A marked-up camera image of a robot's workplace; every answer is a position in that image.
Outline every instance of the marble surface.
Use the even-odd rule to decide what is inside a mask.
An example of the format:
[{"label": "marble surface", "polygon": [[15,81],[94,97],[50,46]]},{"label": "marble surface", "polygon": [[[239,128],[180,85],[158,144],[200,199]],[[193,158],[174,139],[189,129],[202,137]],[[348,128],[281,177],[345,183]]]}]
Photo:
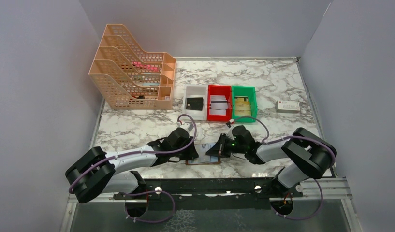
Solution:
[{"label": "marble surface", "polygon": [[[257,115],[269,128],[271,140],[292,134],[298,127],[318,135],[295,61],[178,61],[173,110],[112,110],[106,103],[95,145],[105,151],[123,151],[167,136],[176,128],[177,116],[182,113],[185,84],[255,86]],[[301,112],[277,113],[277,100],[299,101]],[[244,125],[255,139],[261,140],[265,136],[260,124]],[[219,135],[227,130],[224,123],[197,122],[195,143],[216,142]],[[143,178],[273,177],[291,163],[289,159],[278,159],[254,165],[231,156],[221,159],[219,165],[186,166],[181,161],[136,170]]]}]

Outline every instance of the white wall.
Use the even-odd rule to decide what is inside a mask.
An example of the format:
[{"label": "white wall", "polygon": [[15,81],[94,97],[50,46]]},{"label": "white wall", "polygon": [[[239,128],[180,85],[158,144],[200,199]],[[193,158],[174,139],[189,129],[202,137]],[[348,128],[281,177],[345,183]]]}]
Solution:
[{"label": "white wall", "polygon": [[60,229],[100,106],[98,42],[78,0],[0,1],[0,232]]},{"label": "white wall", "polygon": [[395,231],[395,0],[335,0],[300,59],[365,232]]},{"label": "white wall", "polygon": [[304,52],[330,0],[80,0],[99,36],[122,23],[146,51],[288,57]]}]

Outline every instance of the black mounting plate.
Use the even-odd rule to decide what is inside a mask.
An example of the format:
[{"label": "black mounting plate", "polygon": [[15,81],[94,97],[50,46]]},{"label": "black mounting plate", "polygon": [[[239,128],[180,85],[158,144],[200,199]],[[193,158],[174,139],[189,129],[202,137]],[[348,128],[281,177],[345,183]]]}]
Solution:
[{"label": "black mounting plate", "polygon": [[[204,178],[204,179],[144,179],[147,190],[160,187],[163,191],[172,194],[176,210],[206,210],[206,209],[270,209],[269,198],[285,197],[287,193],[277,195],[268,191],[271,189],[272,177],[266,178]],[[260,186],[261,191],[256,192],[255,187]],[[293,197],[302,197],[303,194],[289,190]],[[206,196],[206,194],[226,194],[222,196]],[[115,200],[130,200],[133,197],[115,194]],[[171,210],[172,201],[164,194],[149,194],[148,210]],[[126,203],[135,207],[138,203]]]}]

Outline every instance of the small white box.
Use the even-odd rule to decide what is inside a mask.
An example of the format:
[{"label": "small white box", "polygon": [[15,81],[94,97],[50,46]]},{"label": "small white box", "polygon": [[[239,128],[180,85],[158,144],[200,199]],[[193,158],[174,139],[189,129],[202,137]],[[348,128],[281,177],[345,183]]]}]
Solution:
[{"label": "small white box", "polygon": [[282,101],[276,102],[278,113],[297,113],[300,112],[300,103],[298,101]]}]

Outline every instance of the paper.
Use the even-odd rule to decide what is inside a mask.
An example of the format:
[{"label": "paper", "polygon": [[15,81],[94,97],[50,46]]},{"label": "paper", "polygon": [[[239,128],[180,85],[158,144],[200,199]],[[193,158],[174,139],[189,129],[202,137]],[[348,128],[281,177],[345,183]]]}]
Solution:
[{"label": "paper", "polygon": [[229,108],[229,102],[226,96],[210,95],[210,115],[226,115],[226,109]]},{"label": "paper", "polygon": [[244,97],[244,96],[234,97],[234,115],[251,116],[251,105],[248,97]]},{"label": "paper", "polygon": [[225,116],[226,115],[226,110],[225,109],[224,110],[210,109],[209,114],[210,115],[223,115],[223,116]]}]

